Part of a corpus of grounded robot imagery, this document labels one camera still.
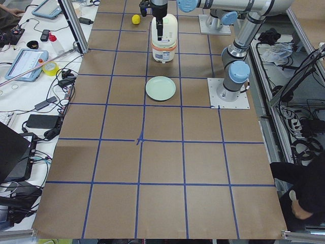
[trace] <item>laptop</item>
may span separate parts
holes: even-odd
[[[29,149],[30,142],[0,122],[0,184]]]
[[[28,140],[30,144],[18,164],[13,168],[5,181],[19,182],[28,180],[30,178],[31,168],[33,166],[33,160],[31,157],[35,155],[37,142],[35,141],[34,133],[22,133],[20,135]]]

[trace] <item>yellow tape roll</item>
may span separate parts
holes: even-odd
[[[56,75],[56,72],[59,70],[59,66],[55,62],[48,62],[42,66],[42,70],[48,76]]]

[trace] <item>plastic bottle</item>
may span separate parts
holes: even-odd
[[[51,33],[49,33],[49,40],[50,40],[50,42],[53,46],[53,49],[57,55],[64,53],[64,49],[55,35],[52,35]]]

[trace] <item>plate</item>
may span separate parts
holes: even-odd
[[[157,101],[168,100],[175,94],[175,91],[175,83],[165,76],[153,77],[146,84],[146,93]]]

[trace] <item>yellow lemon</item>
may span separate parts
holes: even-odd
[[[132,24],[140,24],[140,16],[138,14],[132,16]]]

